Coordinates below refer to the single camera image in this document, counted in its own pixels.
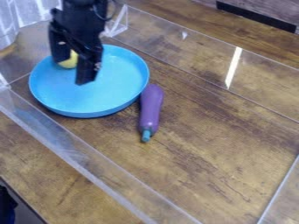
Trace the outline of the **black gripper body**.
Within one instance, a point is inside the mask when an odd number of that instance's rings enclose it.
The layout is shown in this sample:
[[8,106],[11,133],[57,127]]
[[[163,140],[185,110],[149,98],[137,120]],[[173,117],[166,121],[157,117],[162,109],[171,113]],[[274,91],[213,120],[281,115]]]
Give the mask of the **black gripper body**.
[[103,49],[99,34],[109,21],[109,0],[62,0],[62,9],[51,9],[51,16],[50,29],[65,35],[71,50]]

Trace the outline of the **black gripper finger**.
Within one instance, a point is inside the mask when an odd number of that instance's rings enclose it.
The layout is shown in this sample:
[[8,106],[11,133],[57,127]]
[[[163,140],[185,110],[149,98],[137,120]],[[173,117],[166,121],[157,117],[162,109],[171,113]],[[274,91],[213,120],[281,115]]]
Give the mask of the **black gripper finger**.
[[71,57],[71,48],[67,44],[67,39],[63,34],[50,29],[50,45],[51,56],[57,63],[63,62]]
[[77,67],[77,80],[78,85],[85,85],[93,82],[102,67],[103,49],[99,48],[95,51],[87,50],[79,53],[79,61]]

